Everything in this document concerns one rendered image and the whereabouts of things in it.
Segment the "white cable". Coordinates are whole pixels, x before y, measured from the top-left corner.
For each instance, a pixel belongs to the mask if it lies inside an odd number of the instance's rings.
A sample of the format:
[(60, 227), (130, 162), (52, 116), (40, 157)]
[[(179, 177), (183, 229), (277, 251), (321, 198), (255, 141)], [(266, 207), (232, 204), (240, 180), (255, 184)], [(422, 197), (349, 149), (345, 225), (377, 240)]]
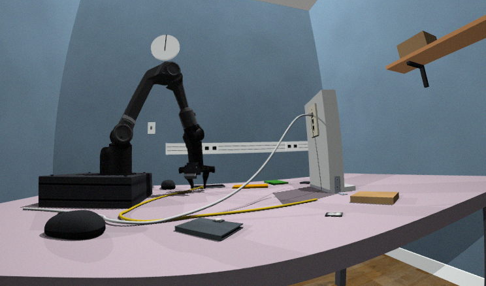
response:
[[(292, 123), (290, 124), (290, 126), (287, 128), (287, 130), (285, 131), (285, 133), (283, 134), (282, 138), (280, 139), (279, 143), (277, 144), (277, 146), (275, 147), (274, 151), (271, 153), (271, 155), (269, 156), (269, 158), (266, 160), (266, 162), (264, 163), (264, 165), (244, 184), (242, 185), (241, 187), (239, 187), (236, 191), (232, 192), (231, 194), (227, 195), (226, 197), (216, 201), (216, 202), (213, 202), (207, 206), (204, 206), (202, 208), (199, 208), (199, 209), (196, 209), (196, 210), (193, 210), (193, 211), (190, 211), (190, 212), (186, 212), (184, 214), (180, 214), (180, 215), (176, 215), (176, 216), (172, 216), (172, 217), (168, 217), (168, 218), (165, 218), (165, 219), (160, 219), (160, 220), (155, 220), (155, 221), (122, 221), (122, 220), (116, 220), (116, 219), (109, 219), (107, 218), (105, 215), (101, 215), (99, 214), (105, 221), (109, 221), (109, 222), (112, 222), (112, 223), (121, 223), (121, 224), (131, 224), (131, 225), (148, 225), (148, 224), (154, 224), (154, 223), (162, 223), (162, 222), (165, 222), (165, 221), (170, 221), (172, 219), (176, 219), (176, 218), (179, 218), (179, 217), (183, 217), (183, 216), (186, 216), (186, 215), (189, 215), (189, 214), (194, 214), (196, 212), (199, 212), (201, 210), (204, 210), (204, 209), (207, 209), (213, 205), (216, 205), (222, 201), (224, 201), (225, 199), (231, 197), (232, 195), (234, 195), (235, 193), (237, 193), (238, 191), (240, 191), (242, 188), (244, 188), (246, 185), (248, 185), (255, 177), (256, 175), (258, 175), (258, 173), (260, 173), (260, 171), (265, 167), (265, 165), (268, 163), (268, 161), (270, 160), (270, 158), (273, 156), (274, 152), (277, 150), (278, 146), (280, 145), (281, 141), (283, 140), (284, 136), (286, 135), (286, 133), (288, 132), (289, 128), (292, 126), (292, 124), (301, 116), (308, 116), (308, 114), (303, 114), (303, 115), (299, 115), (298, 117), (296, 117)], [(46, 209), (46, 208), (23, 208), (23, 210), (38, 210), (38, 211), (47, 211), (47, 212), (69, 212), (68, 210), (55, 210), (55, 209)]]

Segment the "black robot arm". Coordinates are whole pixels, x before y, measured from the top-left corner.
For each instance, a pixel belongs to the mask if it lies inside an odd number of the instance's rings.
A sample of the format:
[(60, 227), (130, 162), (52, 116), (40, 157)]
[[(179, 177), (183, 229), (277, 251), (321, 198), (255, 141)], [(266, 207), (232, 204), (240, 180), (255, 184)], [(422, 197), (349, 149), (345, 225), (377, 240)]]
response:
[[(130, 141), (133, 137), (136, 119), (154, 84), (167, 86), (167, 89), (174, 92), (180, 108), (179, 117), (184, 129), (183, 139), (186, 143), (188, 159), (197, 161), (203, 158), (201, 140), (204, 138), (204, 131), (197, 124), (196, 115), (188, 106), (183, 75), (180, 72), (180, 66), (173, 61), (165, 61), (146, 71), (125, 109), (121, 121), (110, 133), (111, 144), (101, 150), (99, 175), (136, 174), (132, 173), (132, 145)], [(161, 79), (163, 80), (161, 81)], [(184, 178), (197, 179), (197, 175), (201, 175), (199, 162), (187, 163), (184, 167)]]

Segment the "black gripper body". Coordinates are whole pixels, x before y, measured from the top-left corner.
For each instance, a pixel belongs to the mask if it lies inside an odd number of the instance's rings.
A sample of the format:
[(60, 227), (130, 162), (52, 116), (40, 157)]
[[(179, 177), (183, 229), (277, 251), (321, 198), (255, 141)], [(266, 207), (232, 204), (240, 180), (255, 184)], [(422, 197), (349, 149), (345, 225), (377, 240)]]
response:
[[(215, 173), (215, 167), (211, 167), (211, 166), (205, 166), (203, 165), (203, 158), (200, 159), (200, 160), (189, 160), (189, 163), (190, 162), (199, 162), (199, 168), (201, 168), (201, 172), (212, 172), (212, 173)], [(180, 167), (179, 169), (179, 174), (181, 174), (182, 172), (184, 172), (184, 167)]]

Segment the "green flat rectangular block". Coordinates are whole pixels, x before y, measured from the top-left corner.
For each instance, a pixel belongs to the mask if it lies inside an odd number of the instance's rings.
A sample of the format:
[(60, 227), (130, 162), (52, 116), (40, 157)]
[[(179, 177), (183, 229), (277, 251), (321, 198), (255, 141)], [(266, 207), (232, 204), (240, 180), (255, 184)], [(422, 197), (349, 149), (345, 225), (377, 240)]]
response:
[[(269, 183), (269, 182), (266, 182), (264, 181), (265, 183)], [(281, 185), (281, 184), (288, 184), (288, 182), (284, 182), (284, 181), (280, 181), (280, 180), (274, 180), (272, 183), (269, 183), (269, 184), (272, 184), (272, 185)]]

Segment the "beige wall plate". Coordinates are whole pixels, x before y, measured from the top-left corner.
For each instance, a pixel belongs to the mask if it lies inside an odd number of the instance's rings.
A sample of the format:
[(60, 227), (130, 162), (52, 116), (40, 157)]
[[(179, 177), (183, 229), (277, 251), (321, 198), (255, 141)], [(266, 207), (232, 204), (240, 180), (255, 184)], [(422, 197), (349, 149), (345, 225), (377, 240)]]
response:
[(310, 116), (311, 137), (313, 138), (315, 136), (319, 136), (316, 103), (309, 107), (309, 113), (313, 113), (313, 116)]

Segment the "tan flat rectangular block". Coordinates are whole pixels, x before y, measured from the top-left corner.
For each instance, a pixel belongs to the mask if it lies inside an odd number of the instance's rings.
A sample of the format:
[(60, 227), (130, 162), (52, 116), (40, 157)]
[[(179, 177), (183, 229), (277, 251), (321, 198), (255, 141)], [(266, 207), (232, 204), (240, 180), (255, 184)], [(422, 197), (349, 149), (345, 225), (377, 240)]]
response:
[(350, 202), (372, 204), (394, 204), (399, 199), (399, 192), (359, 191), (350, 196)]

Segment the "black computer mouse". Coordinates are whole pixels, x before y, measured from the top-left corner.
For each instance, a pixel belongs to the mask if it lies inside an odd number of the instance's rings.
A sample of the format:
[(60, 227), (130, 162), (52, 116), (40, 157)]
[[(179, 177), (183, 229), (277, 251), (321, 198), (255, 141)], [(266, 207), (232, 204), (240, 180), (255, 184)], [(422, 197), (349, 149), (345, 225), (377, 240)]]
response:
[(53, 238), (82, 240), (94, 238), (106, 229), (103, 218), (89, 210), (60, 212), (45, 224), (44, 233)]

